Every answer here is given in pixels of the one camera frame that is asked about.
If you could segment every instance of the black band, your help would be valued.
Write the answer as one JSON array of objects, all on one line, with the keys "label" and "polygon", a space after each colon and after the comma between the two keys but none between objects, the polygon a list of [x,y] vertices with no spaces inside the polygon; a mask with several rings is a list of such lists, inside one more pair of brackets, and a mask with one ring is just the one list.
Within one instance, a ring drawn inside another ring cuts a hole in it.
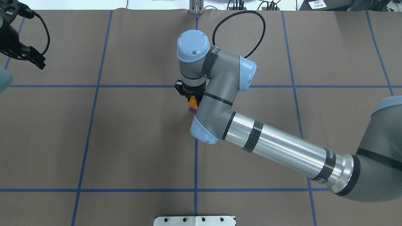
[{"label": "black band", "polygon": [[207,96],[207,97],[211,97],[211,98],[213,98],[213,99],[215,99],[215,100],[217,100],[217,101],[223,102],[223,103],[225,103],[225,104],[227,104],[227,105],[230,105],[230,106],[233,105],[232,102],[227,101],[227,100],[225,100],[225,99],[222,99],[222,98],[220,98],[220,97],[217,97],[217,96],[215,96],[215,95],[213,95],[213,94],[210,94],[209,92],[205,92],[204,95]]},{"label": "black band", "polygon": [[185,75],[183,75],[183,77],[185,77],[186,79],[189,79],[189,80],[197,80],[197,79],[202,78],[202,76],[200,76],[200,77],[198,77],[198,78],[189,78],[189,77],[187,77],[187,76],[185,76]]},{"label": "black band", "polygon": [[248,136],[248,140],[243,147],[243,150],[252,153],[255,145],[257,144],[258,140],[260,139],[261,131],[263,129],[264,123],[254,120],[254,125],[251,129],[250,135]]},{"label": "black band", "polygon": [[352,176],[349,182],[346,184],[345,188],[342,189],[340,192],[336,193],[338,196],[345,196],[349,194],[349,192],[355,187],[357,180],[359,179],[360,175],[360,160],[357,156],[352,155],[353,157],[353,171]]},{"label": "black band", "polygon": [[234,115],[235,115],[235,114],[236,114],[236,112],[234,111],[234,112],[232,113],[232,115],[230,116],[230,119],[229,119],[229,122],[228,122],[228,124],[227,124],[227,126],[226,126],[224,135],[222,136],[222,140],[225,140],[226,135],[227,135],[227,133],[228,133],[228,131],[229,131],[229,127],[230,127],[230,125],[232,124],[232,121],[233,121],[233,118],[234,118]]},{"label": "black band", "polygon": [[212,67],[218,59],[218,52],[221,50],[218,46],[212,46],[207,55],[205,56],[204,63],[202,65],[201,73],[206,79],[209,79],[211,75]]},{"label": "black band", "polygon": [[326,158],[324,162],[324,166],[322,167],[320,173],[311,179],[312,181],[317,180],[320,184],[325,184],[328,181],[329,176],[331,176],[332,172],[334,171],[335,163],[336,163],[336,154],[326,149]]},{"label": "black band", "polygon": [[359,154],[361,156],[370,158],[370,159],[372,159],[374,161],[377,161],[379,163],[382,163],[384,165],[387,165],[387,166],[390,166],[390,167],[392,167],[394,169],[402,171],[402,162],[399,162],[399,161],[394,160],[392,158],[388,158],[386,156],[383,156],[383,155],[380,155],[380,154],[377,154],[375,152],[371,152],[371,151],[368,151],[368,150],[362,149],[362,148],[358,148],[356,154]]}]

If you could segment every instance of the white bracket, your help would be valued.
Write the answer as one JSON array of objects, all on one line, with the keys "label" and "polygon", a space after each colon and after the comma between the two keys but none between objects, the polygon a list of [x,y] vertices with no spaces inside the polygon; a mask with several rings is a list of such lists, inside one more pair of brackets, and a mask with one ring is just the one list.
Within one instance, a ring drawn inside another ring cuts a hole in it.
[{"label": "white bracket", "polygon": [[190,0],[190,14],[204,13],[204,0]]},{"label": "white bracket", "polygon": [[157,217],[154,226],[236,226],[234,216]]}]

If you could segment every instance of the white label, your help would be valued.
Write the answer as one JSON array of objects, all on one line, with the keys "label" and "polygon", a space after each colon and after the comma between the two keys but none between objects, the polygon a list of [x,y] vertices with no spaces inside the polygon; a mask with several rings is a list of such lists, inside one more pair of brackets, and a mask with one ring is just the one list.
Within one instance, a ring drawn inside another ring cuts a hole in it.
[{"label": "white label", "polygon": [[326,4],[325,4],[324,0],[312,1],[312,2],[308,2],[308,4],[310,4],[312,9],[325,8],[326,7]]}]

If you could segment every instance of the light blue joint cover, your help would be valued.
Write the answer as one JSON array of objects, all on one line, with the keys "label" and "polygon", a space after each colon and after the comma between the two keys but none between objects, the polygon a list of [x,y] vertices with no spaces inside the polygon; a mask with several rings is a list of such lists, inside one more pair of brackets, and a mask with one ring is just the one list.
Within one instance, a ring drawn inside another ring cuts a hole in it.
[{"label": "light blue joint cover", "polygon": [[196,62],[208,53],[209,47],[206,34],[199,30],[188,30],[177,39],[177,57],[185,63]]},{"label": "light blue joint cover", "polygon": [[3,92],[12,82],[12,75],[0,67],[0,92]]},{"label": "light blue joint cover", "polygon": [[239,91],[246,92],[254,78],[257,64],[240,56],[240,83]]},{"label": "light blue joint cover", "polygon": [[396,105],[402,105],[402,96],[387,97],[380,101],[375,111],[371,114],[373,116],[377,111],[384,109],[386,107],[392,107]]},{"label": "light blue joint cover", "polygon": [[198,139],[199,141],[208,143],[208,144],[216,144],[218,142],[218,138],[212,135],[194,116],[193,123],[191,124],[190,133],[193,137]]}]

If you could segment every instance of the white mounting plate with holes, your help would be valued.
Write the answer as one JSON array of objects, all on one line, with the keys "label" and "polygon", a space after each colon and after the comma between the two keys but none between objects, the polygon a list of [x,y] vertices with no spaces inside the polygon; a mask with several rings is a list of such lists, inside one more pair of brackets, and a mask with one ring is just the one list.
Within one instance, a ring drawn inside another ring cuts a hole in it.
[{"label": "white mounting plate with holes", "polygon": [[236,226],[234,216],[157,217],[154,226]]}]

